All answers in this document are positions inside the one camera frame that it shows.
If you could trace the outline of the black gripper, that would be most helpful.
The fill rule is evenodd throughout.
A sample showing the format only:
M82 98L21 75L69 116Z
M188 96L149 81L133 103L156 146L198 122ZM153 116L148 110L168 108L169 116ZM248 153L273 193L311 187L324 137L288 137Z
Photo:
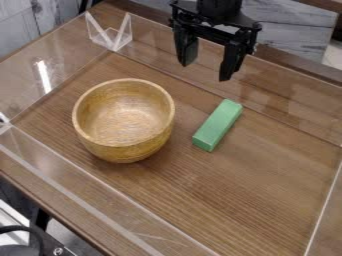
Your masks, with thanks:
M169 26L177 61L188 66L197 57L198 38L224 45L219 80L239 71L245 43L255 43L261 25L241 13L243 0L170 0Z

